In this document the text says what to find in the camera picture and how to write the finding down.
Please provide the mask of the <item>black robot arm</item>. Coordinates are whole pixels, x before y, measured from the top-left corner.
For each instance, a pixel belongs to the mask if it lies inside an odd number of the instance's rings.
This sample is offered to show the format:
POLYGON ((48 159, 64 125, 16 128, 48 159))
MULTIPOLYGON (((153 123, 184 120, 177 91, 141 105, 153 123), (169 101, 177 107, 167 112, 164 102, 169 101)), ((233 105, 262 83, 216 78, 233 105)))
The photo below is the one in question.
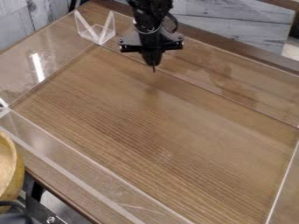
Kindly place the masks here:
POLYGON ((183 49, 179 22, 169 10, 173 0, 127 0, 133 12, 135 29, 119 39, 121 53, 140 53, 155 69, 165 51, 183 49))

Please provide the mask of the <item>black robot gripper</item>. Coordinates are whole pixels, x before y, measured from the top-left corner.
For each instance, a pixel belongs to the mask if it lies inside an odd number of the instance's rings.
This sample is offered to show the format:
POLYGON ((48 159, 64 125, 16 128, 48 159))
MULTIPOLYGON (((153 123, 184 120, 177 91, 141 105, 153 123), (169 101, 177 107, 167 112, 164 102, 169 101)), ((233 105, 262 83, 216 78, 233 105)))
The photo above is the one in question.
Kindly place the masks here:
POLYGON ((183 48, 183 35, 168 31, 161 25, 149 30, 135 26, 133 30, 120 37, 117 43, 121 53, 141 53, 144 63, 155 68, 160 65, 164 51, 183 48))

